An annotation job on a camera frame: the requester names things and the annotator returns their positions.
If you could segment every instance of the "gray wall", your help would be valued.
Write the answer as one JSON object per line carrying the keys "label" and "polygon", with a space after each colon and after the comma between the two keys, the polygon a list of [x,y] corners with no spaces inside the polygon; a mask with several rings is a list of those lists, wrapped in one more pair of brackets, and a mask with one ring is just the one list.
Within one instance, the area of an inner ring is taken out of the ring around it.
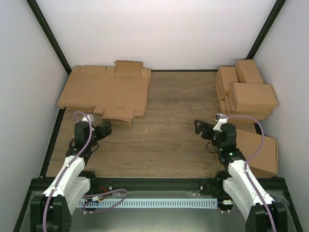
{"label": "gray wall", "polygon": [[275,0],[38,0],[70,65],[216,69],[246,58]]}
{"label": "gray wall", "polygon": [[309,231],[309,1],[286,1],[256,54],[279,106],[263,121],[279,141],[279,176],[286,179],[304,231]]}
{"label": "gray wall", "polygon": [[0,72],[0,230],[10,232],[39,175],[67,76],[25,0],[1,0]]}

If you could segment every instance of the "stack of cardboard boxes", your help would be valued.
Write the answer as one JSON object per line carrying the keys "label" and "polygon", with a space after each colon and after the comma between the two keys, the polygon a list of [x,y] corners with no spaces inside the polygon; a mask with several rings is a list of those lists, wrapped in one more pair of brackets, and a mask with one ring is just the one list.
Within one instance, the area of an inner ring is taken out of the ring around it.
{"label": "stack of cardboard boxes", "polygon": [[[263,120],[278,106],[272,85],[264,81],[252,59],[239,60],[236,67],[221,66],[215,78],[221,113],[246,115]],[[248,118],[231,118],[231,123],[254,123]]]}

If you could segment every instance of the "black metal frame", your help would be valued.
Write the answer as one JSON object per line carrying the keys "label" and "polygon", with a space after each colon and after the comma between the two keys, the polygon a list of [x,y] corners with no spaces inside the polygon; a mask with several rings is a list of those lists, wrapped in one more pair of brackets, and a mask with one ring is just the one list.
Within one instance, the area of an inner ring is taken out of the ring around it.
{"label": "black metal frame", "polygon": [[[53,47],[55,53],[57,54],[61,64],[63,65],[65,71],[69,75],[71,73],[71,68],[67,62],[56,38],[54,37],[44,15],[42,14],[36,0],[26,0],[29,4],[29,7],[33,11],[35,17],[37,18],[41,28],[43,29],[46,37],[48,38],[51,46]],[[277,15],[279,14],[281,8],[283,7],[286,0],[277,0],[274,4],[269,16],[267,17],[261,31],[259,32],[250,52],[246,59],[252,59],[262,44],[264,38],[266,37],[270,27],[275,21]],[[152,72],[215,72],[217,70],[152,70]],[[46,172],[48,165],[51,159],[52,152],[55,147],[56,139],[59,133],[60,125],[65,110],[59,110],[55,126],[51,135],[51,139],[46,151],[42,169],[40,172],[40,178],[32,179],[29,186],[27,195],[24,200],[24,204],[20,211],[18,220],[16,222],[14,232],[19,232],[23,218],[26,213],[28,203],[33,191],[44,191],[52,183],[54,177],[46,177]],[[257,125],[255,125],[257,133],[261,133]],[[299,223],[290,193],[286,186],[286,183],[283,178],[258,178],[258,181],[261,183],[262,187],[265,190],[282,190],[285,198],[290,203],[290,212],[293,217],[294,224],[298,232],[302,232],[301,225]],[[214,189],[214,179],[212,178],[200,178],[200,179],[148,179],[148,178],[97,178],[97,184],[105,188],[112,186],[115,189],[126,188],[129,191],[141,191],[141,190],[151,190],[151,191],[200,191],[202,195],[209,195],[213,198],[227,198],[228,195],[224,192],[218,192]]]}

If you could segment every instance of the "cardboard box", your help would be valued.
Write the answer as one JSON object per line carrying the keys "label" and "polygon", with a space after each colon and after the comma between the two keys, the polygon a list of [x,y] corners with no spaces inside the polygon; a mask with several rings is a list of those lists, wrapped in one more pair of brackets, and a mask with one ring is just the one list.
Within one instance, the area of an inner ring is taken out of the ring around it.
{"label": "cardboard box", "polygon": [[226,96],[234,82],[238,82],[238,77],[235,67],[221,66],[216,76],[221,93]]}
{"label": "cardboard box", "polygon": [[[227,115],[227,116],[234,116],[234,114],[229,113],[228,111],[228,106],[226,101],[220,101],[219,102],[219,107],[220,107],[220,111],[222,114]],[[257,116],[257,115],[247,115],[247,116],[251,116],[253,118],[255,118],[257,121],[263,120],[265,119],[266,116]],[[255,123],[254,120],[249,119],[249,118],[244,118],[244,117],[240,117],[240,118],[229,118],[228,119],[228,123]]]}
{"label": "cardboard box", "polygon": [[219,81],[218,81],[217,77],[214,79],[214,82],[215,82],[215,86],[216,86],[218,100],[222,101],[222,100],[224,100],[224,94],[221,92],[221,88],[220,88]]}
{"label": "cardboard box", "polygon": [[234,108],[248,112],[271,111],[278,106],[275,90],[269,84],[233,83],[231,99]]}
{"label": "cardboard box", "polygon": [[[237,147],[244,157],[249,158],[259,147],[262,136],[244,130],[236,129]],[[256,177],[273,177],[278,173],[277,140],[265,136],[260,152],[249,162],[249,167]]]}
{"label": "cardboard box", "polygon": [[131,123],[145,114],[150,78],[151,70],[143,68],[142,62],[116,61],[115,67],[77,65],[57,106]]}
{"label": "cardboard box", "polygon": [[264,81],[261,77],[259,70],[253,59],[239,60],[236,65],[236,71],[239,82],[241,83],[252,83],[252,84],[263,84]]}
{"label": "cardboard box", "polygon": [[229,109],[229,112],[233,115],[260,115],[260,116],[268,116],[271,114],[271,111],[252,111],[247,110],[246,107],[239,107],[236,108],[233,106],[231,93],[228,93],[228,95],[225,98],[227,107]]}

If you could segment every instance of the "wooden table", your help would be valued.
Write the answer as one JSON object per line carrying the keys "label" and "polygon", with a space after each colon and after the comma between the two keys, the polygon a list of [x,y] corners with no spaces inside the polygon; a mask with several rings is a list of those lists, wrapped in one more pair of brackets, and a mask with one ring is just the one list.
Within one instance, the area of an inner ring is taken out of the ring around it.
{"label": "wooden table", "polygon": [[[146,114],[132,125],[112,124],[86,170],[100,177],[214,177],[223,170],[206,140],[194,131],[194,120],[215,124],[220,112],[215,72],[152,72]],[[74,137],[73,112],[66,111],[47,176],[60,170]],[[253,124],[237,125],[255,132]]]}

